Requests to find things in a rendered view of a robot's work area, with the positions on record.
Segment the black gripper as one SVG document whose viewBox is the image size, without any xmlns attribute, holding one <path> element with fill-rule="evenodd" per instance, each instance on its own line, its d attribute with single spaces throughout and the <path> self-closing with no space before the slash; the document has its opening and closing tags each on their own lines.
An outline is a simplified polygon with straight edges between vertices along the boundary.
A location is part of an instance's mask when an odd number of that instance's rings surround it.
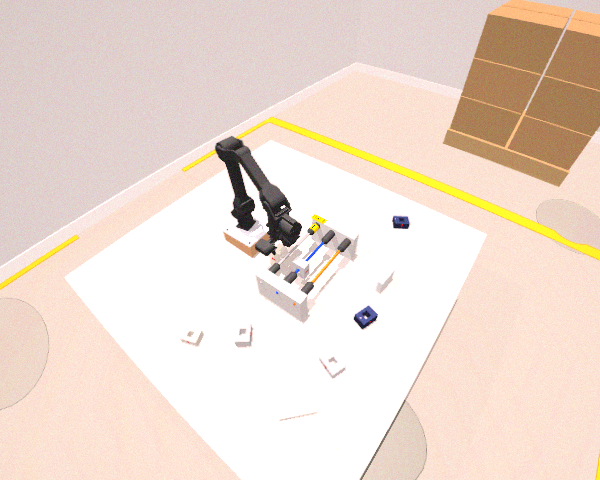
<svg viewBox="0 0 600 480">
<path fill-rule="evenodd" d="M 266 241 L 264 239 L 261 239 L 260 241 L 258 241 L 255 244 L 255 250 L 257 250 L 264 256 L 268 256 L 271 253 L 273 255 L 276 255 L 277 247 L 275 246 L 275 243 L 278 241 L 278 240 L 276 240 L 276 234 L 278 233 L 279 229 L 278 229 L 278 227 L 277 228 L 271 227 L 268 223 L 266 224 L 266 226 L 269 228 L 269 231 L 267 232 L 267 234 L 270 235 L 270 239 L 268 241 Z"/>
</svg>

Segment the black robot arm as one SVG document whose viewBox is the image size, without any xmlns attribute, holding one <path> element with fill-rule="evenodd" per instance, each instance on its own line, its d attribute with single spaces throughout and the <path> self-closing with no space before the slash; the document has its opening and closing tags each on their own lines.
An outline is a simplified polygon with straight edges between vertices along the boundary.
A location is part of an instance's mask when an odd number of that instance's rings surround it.
<svg viewBox="0 0 600 480">
<path fill-rule="evenodd" d="M 237 228 L 249 231 L 256 223 L 252 213 L 255 210 L 254 199 L 247 195 L 241 174 L 241 166 L 259 192 L 262 208 L 267 212 L 268 224 L 277 228 L 276 240 L 291 247 L 300 237 L 302 225 L 289 216 L 291 204 L 278 188 L 272 184 L 251 155 L 251 149 L 240 138 L 230 136 L 215 144 L 215 152 L 226 164 L 233 187 L 232 217 L 237 220 Z M 241 164 L 241 166 L 240 166 Z M 285 205 L 283 209 L 282 207 Z"/>
</svg>

